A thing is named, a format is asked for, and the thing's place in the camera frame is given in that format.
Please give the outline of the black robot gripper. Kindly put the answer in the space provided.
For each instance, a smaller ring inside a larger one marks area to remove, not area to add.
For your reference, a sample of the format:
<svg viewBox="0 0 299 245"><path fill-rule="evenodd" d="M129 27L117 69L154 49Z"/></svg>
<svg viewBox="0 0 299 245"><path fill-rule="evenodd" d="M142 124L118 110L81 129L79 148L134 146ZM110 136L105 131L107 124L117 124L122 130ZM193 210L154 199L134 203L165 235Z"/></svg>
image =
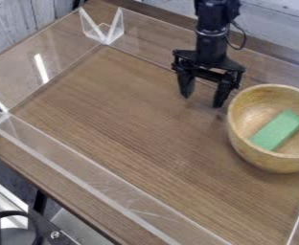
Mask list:
<svg viewBox="0 0 299 245"><path fill-rule="evenodd" d="M214 72L214 69L220 69L232 74L230 82L220 81L214 92L212 107L220 108L224 105L224 101L233 88L240 86L240 80L245 67L236 61L225 56L217 63L200 63L194 60L194 51L177 50L172 51L173 61L170 63L170 69L177 75L177 84L180 95L186 99L194 91L194 78L208 79L217 82L222 75Z"/></svg>

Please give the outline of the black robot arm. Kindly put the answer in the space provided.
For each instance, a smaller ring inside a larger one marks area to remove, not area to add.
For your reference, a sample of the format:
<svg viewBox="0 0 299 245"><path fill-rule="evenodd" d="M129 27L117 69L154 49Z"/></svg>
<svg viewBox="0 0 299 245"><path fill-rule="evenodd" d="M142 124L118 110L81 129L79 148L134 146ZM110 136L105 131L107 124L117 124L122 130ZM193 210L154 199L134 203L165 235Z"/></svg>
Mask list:
<svg viewBox="0 0 299 245"><path fill-rule="evenodd" d="M172 51L170 69L181 96L185 99L190 96L196 78L209 80L217 84L213 108L224 105L245 72L245 67L226 56L226 47L241 50L247 42L244 30L234 23L240 6L240 0L194 0L194 49Z"/></svg>

